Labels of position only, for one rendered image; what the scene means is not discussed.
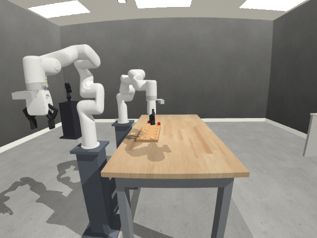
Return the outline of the tan tray with round pockets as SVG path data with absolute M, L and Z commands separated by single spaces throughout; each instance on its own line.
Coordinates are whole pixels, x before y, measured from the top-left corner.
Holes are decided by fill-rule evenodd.
M 148 130 L 145 130 L 145 128 L 148 128 Z M 136 139 L 136 142 L 158 142 L 159 132 L 160 125 L 144 125 Z M 142 135 L 143 133 L 146 135 Z M 155 139 L 151 139 L 151 137 L 155 137 Z

